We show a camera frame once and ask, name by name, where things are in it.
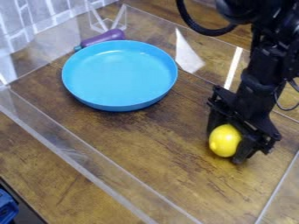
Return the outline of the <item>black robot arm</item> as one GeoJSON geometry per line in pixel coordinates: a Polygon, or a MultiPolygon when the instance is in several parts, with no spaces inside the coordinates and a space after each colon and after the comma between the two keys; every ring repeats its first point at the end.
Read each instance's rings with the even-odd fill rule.
{"type": "Polygon", "coordinates": [[[208,99],[207,131],[227,123],[238,129],[242,140],[231,157],[240,164],[256,152],[268,153],[282,139],[270,113],[287,85],[299,92],[299,0],[216,0],[216,7],[232,24],[252,29],[238,91],[216,86],[208,99]]]}

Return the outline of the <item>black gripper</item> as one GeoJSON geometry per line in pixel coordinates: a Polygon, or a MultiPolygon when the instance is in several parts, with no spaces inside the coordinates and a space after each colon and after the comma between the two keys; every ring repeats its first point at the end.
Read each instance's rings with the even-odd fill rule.
{"type": "Polygon", "coordinates": [[[240,165],[258,151],[267,155],[282,139],[270,120],[280,89],[275,83],[263,84],[247,69],[242,72],[236,93],[222,86],[212,88],[207,134],[226,123],[238,129],[242,140],[232,156],[235,165],[240,165]]]}

